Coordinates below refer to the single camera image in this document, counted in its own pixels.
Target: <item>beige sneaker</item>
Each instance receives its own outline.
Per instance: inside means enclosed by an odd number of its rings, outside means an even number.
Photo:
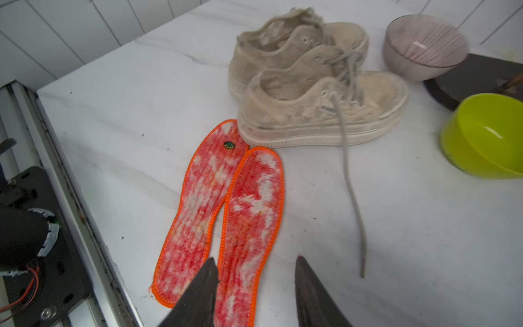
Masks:
[[[319,44],[344,50],[361,50],[361,66],[369,48],[369,37],[359,25],[349,22],[324,24],[312,8],[291,9],[269,20],[257,31],[237,38],[229,64],[229,90],[241,100],[251,78],[263,69],[289,68],[299,57]]]
[[[361,72],[361,51],[318,46],[286,70],[265,70],[248,85],[238,129],[250,145],[341,145],[373,140],[397,123],[407,83],[388,72]]]

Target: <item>pink glass bowl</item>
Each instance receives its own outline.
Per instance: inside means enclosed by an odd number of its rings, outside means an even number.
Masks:
[[[425,15],[407,15],[387,27],[383,59],[387,67],[409,82],[442,75],[469,54],[465,36],[446,21]]]

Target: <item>shoe label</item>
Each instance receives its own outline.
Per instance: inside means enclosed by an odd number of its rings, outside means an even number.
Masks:
[[[327,107],[327,106],[322,106],[320,108],[320,111],[326,112],[326,113],[331,114],[331,115],[335,115],[336,114],[336,109],[331,108],[331,107]]]

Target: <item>yellow-green bowl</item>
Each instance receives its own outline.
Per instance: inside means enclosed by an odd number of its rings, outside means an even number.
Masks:
[[[440,135],[456,167],[481,178],[523,178],[523,102],[483,93],[463,100]]]

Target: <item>orange stitched edge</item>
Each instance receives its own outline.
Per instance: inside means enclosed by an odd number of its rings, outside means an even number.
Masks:
[[[266,252],[261,259],[261,264],[258,267],[258,271],[256,272],[256,275],[254,276],[253,280],[253,295],[251,297],[251,308],[249,310],[249,322],[248,327],[254,327],[254,317],[256,315],[256,299],[258,297],[258,284],[260,280],[260,276],[263,271],[263,267],[265,266],[265,263],[267,262],[267,259],[269,258],[269,254],[272,251],[272,247],[274,246],[274,243],[276,242],[276,237],[278,236],[278,232],[280,230],[281,225],[281,218],[283,216],[283,204],[285,203],[285,179],[283,177],[283,165],[281,163],[280,156],[278,156],[278,153],[275,151],[264,148],[263,146],[257,146],[255,148],[250,149],[245,153],[245,156],[240,161],[240,164],[238,165],[238,168],[236,169],[236,172],[234,173],[234,176],[231,181],[231,186],[229,186],[229,190],[227,191],[227,195],[225,196],[225,209],[223,213],[223,227],[222,227],[222,240],[220,242],[220,255],[218,257],[218,275],[221,276],[222,269],[223,269],[223,257],[224,257],[224,251],[225,251],[225,234],[227,231],[227,219],[228,219],[228,212],[229,212],[229,202],[231,200],[231,194],[232,189],[234,185],[236,184],[236,181],[238,179],[238,176],[240,175],[240,171],[242,170],[243,165],[245,164],[245,161],[249,158],[251,154],[253,154],[256,151],[263,151],[271,154],[274,156],[278,161],[278,168],[280,168],[281,171],[281,177],[280,177],[280,208],[278,210],[278,220],[276,221],[276,226],[274,228],[274,231],[272,232],[272,235],[269,240],[269,244],[266,248]]]
[[[166,306],[168,308],[174,308],[174,305],[176,303],[175,302],[171,302],[171,301],[165,299],[164,297],[162,297],[162,295],[160,294],[160,290],[158,289],[158,284],[157,284],[156,278],[158,276],[158,273],[159,273],[159,270],[160,270],[160,266],[163,263],[163,256],[164,256],[165,251],[166,251],[165,245],[166,245],[166,242],[167,242],[167,238],[169,237],[170,233],[172,232],[172,230],[174,228],[174,223],[176,222],[176,219],[178,219],[178,215],[181,213],[181,211],[184,208],[184,194],[185,194],[186,181],[189,178],[189,168],[191,167],[192,162],[193,162],[194,158],[196,157],[196,154],[200,151],[200,148],[201,148],[202,144],[204,144],[205,141],[207,141],[209,136],[211,136],[211,134],[213,134],[214,131],[216,131],[223,124],[228,123],[228,122],[232,122],[232,121],[236,122],[236,119],[228,119],[228,120],[225,120],[225,121],[219,123],[218,126],[216,126],[203,139],[203,141],[201,141],[200,145],[196,149],[196,152],[192,155],[192,158],[191,158],[191,161],[189,162],[189,165],[187,166],[187,171],[185,172],[185,177],[184,177],[184,183],[183,183],[183,185],[181,187],[180,204],[178,205],[178,212],[176,213],[176,216],[174,217],[173,223],[171,224],[171,226],[169,228],[169,232],[167,233],[167,236],[165,237],[164,245],[162,246],[162,251],[160,252],[160,257],[158,258],[158,262],[156,263],[156,268],[154,270],[153,284],[151,285],[151,291],[152,291],[154,297],[156,298],[156,300],[158,302],[160,302],[162,305],[164,305],[164,306]],[[224,201],[225,201],[225,198],[221,201],[220,205],[216,208],[216,210],[212,214],[211,221],[209,223],[209,227],[207,228],[207,233],[209,233],[209,232],[211,232],[211,233],[207,235],[207,245],[206,245],[206,248],[205,248],[204,258],[203,258],[202,262],[207,259],[207,256],[209,256],[209,252],[211,251],[211,242],[210,241],[212,240],[212,228],[214,227],[214,222],[216,221],[216,216],[218,215],[218,212],[220,212],[220,209],[221,209]]]

